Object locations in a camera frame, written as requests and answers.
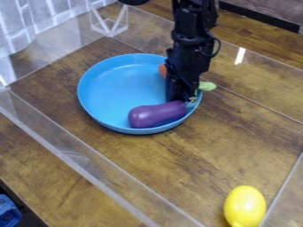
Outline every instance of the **blue bowl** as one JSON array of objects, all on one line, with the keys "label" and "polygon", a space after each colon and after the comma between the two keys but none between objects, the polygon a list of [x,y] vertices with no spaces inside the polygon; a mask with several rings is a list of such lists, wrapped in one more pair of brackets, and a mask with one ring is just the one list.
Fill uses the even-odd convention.
[{"label": "blue bowl", "polygon": [[126,134],[145,135],[177,126],[193,113],[202,93],[197,92],[196,105],[177,121],[148,129],[133,129],[127,112],[135,106],[165,102],[165,82],[158,65],[165,57],[133,53],[98,62],[78,81],[78,102],[90,117],[107,129]]}]

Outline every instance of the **lemon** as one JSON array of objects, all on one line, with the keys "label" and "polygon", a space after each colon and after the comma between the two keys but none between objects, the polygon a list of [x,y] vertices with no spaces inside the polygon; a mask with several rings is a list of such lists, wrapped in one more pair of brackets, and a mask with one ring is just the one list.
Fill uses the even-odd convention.
[{"label": "lemon", "polygon": [[257,227],[266,212],[260,191],[246,185],[237,186],[224,201],[224,218],[232,227]]}]

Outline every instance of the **orange object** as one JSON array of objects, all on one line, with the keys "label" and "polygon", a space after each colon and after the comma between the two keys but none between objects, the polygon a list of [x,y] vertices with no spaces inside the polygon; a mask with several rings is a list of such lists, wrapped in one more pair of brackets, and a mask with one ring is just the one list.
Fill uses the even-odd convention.
[{"label": "orange object", "polygon": [[165,65],[164,64],[160,64],[158,65],[158,72],[160,72],[160,75],[161,75],[162,79],[165,79],[166,68],[165,68]]}]

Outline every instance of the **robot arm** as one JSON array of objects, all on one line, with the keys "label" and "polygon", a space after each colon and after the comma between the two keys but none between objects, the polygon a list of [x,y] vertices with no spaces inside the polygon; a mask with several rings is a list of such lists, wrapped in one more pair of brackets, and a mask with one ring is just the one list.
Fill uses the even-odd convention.
[{"label": "robot arm", "polygon": [[[119,0],[140,5],[149,0]],[[166,101],[194,102],[200,74],[208,71],[210,59],[220,51],[220,40],[212,35],[217,13],[213,0],[172,0],[174,26],[172,48],[166,50]]]}]

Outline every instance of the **blue object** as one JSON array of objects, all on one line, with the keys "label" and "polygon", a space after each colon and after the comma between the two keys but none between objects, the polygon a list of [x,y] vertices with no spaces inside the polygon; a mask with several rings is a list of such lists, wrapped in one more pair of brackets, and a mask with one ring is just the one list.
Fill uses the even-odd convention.
[{"label": "blue object", "polygon": [[177,126],[198,106],[202,93],[186,115],[177,121],[148,129],[133,129],[127,112],[135,106],[165,102],[165,81],[158,65],[165,57],[133,53],[105,59],[82,75],[78,81],[78,102],[91,118],[107,129],[126,134],[152,134]]},{"label": "blue object", "polygon": [[14,227],[21,218],[22,215],[14,202],[3,194],[0,194],[0,226]]}]

